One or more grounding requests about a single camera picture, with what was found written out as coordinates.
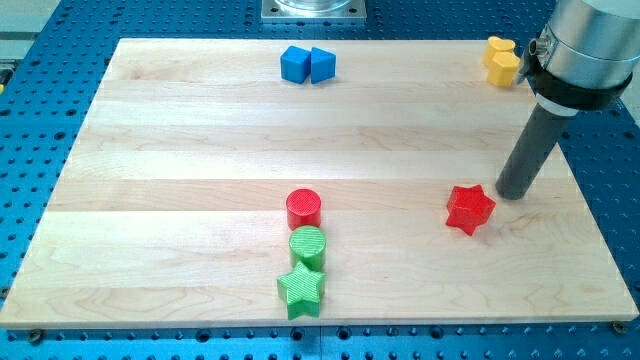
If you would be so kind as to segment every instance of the blue block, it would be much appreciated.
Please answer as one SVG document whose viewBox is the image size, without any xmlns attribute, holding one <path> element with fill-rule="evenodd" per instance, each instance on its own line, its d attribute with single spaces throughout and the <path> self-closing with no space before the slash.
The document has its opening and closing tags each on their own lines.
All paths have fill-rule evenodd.
<svg viewBox="0 0 640 360">
<path fill-rule="evenodd" d="M 311 72 L 311 52 L 289 46 L 280 56 L 280 72 L 283 79 L 302 84 Z"/>
<path fill-rule="evenodd" d="M 311 83 L 336 76 L 336 55 L 316 47 L 311 48 Z"/>
</svg>

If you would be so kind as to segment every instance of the wooden table surface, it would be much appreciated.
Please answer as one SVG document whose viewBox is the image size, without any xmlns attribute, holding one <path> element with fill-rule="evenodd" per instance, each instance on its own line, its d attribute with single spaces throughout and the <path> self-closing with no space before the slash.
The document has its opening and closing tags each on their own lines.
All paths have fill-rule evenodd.
<svg viewBox="0 0 640 360">
<path fill-rule="evenodd" d="M 280 79 L 290 44 L 337 77 Z M 534 106 L 479 41 L 125 39 L 1 326 L 123 328 L 629 320 L 638 311 L 556 148 L 522 201 L 494 182 Z M 445 226 L 454 185 L 497 206 Z M 319 319 L 286 320 L 284 202 L 323 199 Z"/>
</svg>

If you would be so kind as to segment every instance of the plastic block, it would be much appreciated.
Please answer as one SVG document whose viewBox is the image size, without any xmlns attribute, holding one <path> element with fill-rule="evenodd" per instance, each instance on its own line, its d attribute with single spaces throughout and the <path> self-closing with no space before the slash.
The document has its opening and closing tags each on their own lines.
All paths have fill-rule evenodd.
<svg viewBox="0 0 640 360">
<path fill-rule="evenodd" d="M 291 230 L 303 225 L 320 226 L 320 196 L 310 189 L 298 189 L 287 196 L 287 223 Z"/>
<path fill-rule="evenodd" d="M 489 65 L 487 81 L 495 86 L 509 87 L 518 71 L 520 58 L 510 52 L 500 52 L 493 56 Z"/>
<path fill-rule="evenodd" d="M 487 50 L 482 57 L 482 63 L 484 66 L 489 67 L 491 65 L 491 59 L 499 52 L 510 52 L 516 48 L 516 43 L 513 40 L 501 39 L 497 36 L 492 36 L 487 40 Z"/>
<path fill-rule="evenodd" d="M 302 84 L 311 73 L 311 52 L 296 46 L 280 56 L 280 74 L 283 79 Z"/>
<path fill-rule="evenodd" d="M 298 262 L 292 272 L 278 277 L 278 296 L 287 304 L 289 320 L 304 314 L 320 315 L 325 276 Z"/>
<path fill-rule="evenodd" d="M 313 271 L 322 270 L 327 239 L 319 228 L 305 225 L 293 231 L 289 237 L 291 264 L 304 263 Z"/>
<path fill-rule="evenodd" d="M 480 185 L 454 186 L 447 203 L 447 225 L 460 228 L 471 236 L 478 226 L 487 222 L 495 206 L 495 201 L 484 194 Z"/>
<path fill-rule="evenodd" d="M 336 76 L 336 55 L 316 47 L 311 48 L 311 83 Z"/>
</svg>

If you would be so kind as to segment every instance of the green star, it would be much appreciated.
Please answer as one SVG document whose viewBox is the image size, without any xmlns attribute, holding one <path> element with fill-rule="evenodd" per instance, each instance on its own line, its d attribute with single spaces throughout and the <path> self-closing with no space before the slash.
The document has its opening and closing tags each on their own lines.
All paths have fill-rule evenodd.
<svg viewBox="0 0 640 360">
<path fill-rule="evenodd" d="M 292 272 L 278 277 L 278 296 L 287 303 L 289 320 L 303 314 L 313 317 L 320 315 L 325 276 L 309 270 L 298 261 Z"/>
</svg>

